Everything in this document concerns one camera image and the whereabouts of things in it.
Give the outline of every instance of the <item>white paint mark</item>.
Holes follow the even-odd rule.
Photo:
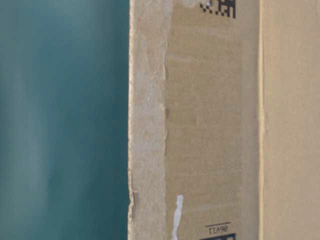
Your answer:
[[[180,0],[184,6],[187,8],[194,8],[199,4],[204,4],[205,6],[213,6],[215,4],[214,0]]]
[[[172,240],[178,240],[178,228],[180,224],[180,219],[182,215],[182,208],[184,205],[184,196],[178,195],[176,197],[176,209],[173,218],[173,230],[172,230]]]

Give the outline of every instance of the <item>teal wall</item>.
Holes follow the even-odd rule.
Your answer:
[[[0,3],[0,240],[127,239],[129,0]]]

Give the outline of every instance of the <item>corrugated cardboard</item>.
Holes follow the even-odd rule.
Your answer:
[[[318,239],[319,12],[131,1],[130,240]]]

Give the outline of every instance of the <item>cardboard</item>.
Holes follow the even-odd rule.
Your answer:
[[[317,0],[131,1],[128,239],[317,238],[319,21]]]

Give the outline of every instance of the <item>teal background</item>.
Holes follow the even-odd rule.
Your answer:
[[[127,239],[129,0],[0,3],[0,240]]]

